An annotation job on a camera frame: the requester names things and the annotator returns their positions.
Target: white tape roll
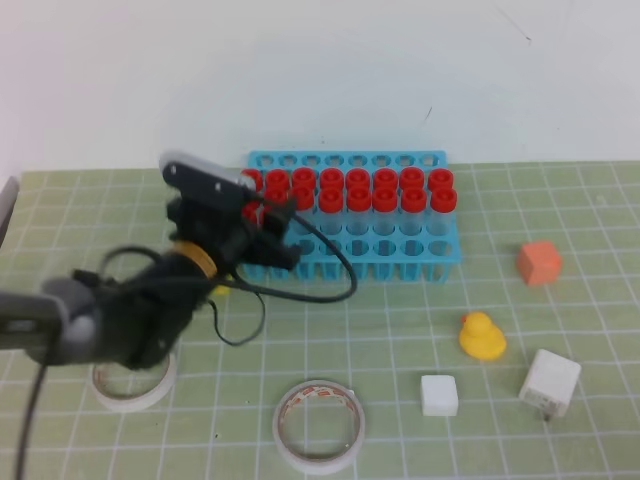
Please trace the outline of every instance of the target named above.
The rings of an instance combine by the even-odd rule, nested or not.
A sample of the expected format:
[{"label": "white tape roll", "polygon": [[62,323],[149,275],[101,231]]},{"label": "white tape roll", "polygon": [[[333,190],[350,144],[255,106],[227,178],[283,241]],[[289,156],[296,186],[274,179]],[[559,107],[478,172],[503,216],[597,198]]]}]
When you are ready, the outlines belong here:
[{"label": "white tape roll", "polygon": [[[349,447],[330,458],[307,458],[293,450],[284,438],[284,419],[295,405],[309,397],[335,397],[351,410],[355,438]],[[364,411],[353,391],[341,385],[324,380],[311,380],[289,390],[273,415],[273,438],[276,447],[286,462],[296,470],[309,475],[331,475],[351,465],[364,443]]]},{"label": "white tape roll", "polygon": [[91,389],[98,401],[109,410],[120,413],[138,412],[158,403],[169,393],[171,387],[176,383],[177,366],[173,353],[169,354],[167,368],[162,379],[151,390],[137,396],[115,396],[110,395],[105,388],[106,378],[104,372],[105,365],[94,365],[91,369]]}]

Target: yellow rubber duck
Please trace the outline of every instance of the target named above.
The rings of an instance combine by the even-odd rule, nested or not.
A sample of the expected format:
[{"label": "yellow rubber duck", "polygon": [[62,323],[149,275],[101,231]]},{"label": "yellow rubber duck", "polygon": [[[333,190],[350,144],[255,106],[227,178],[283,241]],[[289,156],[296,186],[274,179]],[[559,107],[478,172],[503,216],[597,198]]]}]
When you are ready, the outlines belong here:
[{"label": "yellow rubber duck", "polygon": [[460,346],[468,355],[484,361],[497,360],[502,356],[507,341],[486,313],[471,312],[462,321]]}]

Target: white block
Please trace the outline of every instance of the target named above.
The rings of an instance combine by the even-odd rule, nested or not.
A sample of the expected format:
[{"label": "white block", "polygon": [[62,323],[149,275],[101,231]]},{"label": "white block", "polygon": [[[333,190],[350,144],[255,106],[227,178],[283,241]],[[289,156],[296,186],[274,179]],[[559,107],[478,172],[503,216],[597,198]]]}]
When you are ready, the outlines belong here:
[{"label": "white block", "polygon": [[569,408],[580,376],[580,364],[547,350],[538,350],[520,390],[520,400],[545,414],[562,417]]},{"label": "white block", "polygon": [[451,375],[425,375],[420,379],[422,414],[453,417],[458,413],[456,379]]}]

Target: orange cube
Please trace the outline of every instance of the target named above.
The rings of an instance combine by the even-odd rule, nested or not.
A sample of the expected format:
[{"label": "orange cube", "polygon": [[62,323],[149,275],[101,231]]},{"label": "orange cube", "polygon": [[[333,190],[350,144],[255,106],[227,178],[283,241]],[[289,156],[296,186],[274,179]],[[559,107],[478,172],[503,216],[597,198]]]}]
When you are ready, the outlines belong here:
[{"label": "orange cube", "polygon": [[530,287],[553,283],[562,270],[562,257],[551,242],[527,243],[520,249],[516,267]]}]

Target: table surface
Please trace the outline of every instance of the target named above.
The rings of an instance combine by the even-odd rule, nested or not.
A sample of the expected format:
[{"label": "table surface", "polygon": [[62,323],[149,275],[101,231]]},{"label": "table surface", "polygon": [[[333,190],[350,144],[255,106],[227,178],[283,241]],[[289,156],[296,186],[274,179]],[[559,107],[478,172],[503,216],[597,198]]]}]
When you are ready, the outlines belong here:
[{"label": "table surface", "polygon": [[[315,378],[353,388],[366,415],[357,462],[330,478],[640,478],[640,163],[452,169],[465,259],[446,284],[363,282],[333,305],[269,299],[264,333],[242,348],[222,345],[210,312],[198,312],[177,346],[175,388],[143,413],[101,407],[86,367],[51,369],[28,478],[303,478],[276,452],[271,419],[289,387]],[[0,285],[35,291],[50,275],[95,267],[122,243],[166,247],[171,196],[155,171],[27,174],[0,251]],[[554,242],[564,258],[553,285],[527,288],[518,277],[515,255],[532,240]],[[114,272],[140,266],[128,258]],[[227,335],[255,325],[254,297],[217,302]],[[460,317],[471,310],[505,332],[499,361],[461,352]],[[517,398],[539,348],[582,365],[566,417],[548,424]],[[419,379],[432,373],[455,377],[456,417],[422,416]],[[33,374],[22,353],[0,353],[0,478],[10,478]],[[310,449],[322,440],[308,432]]]}]

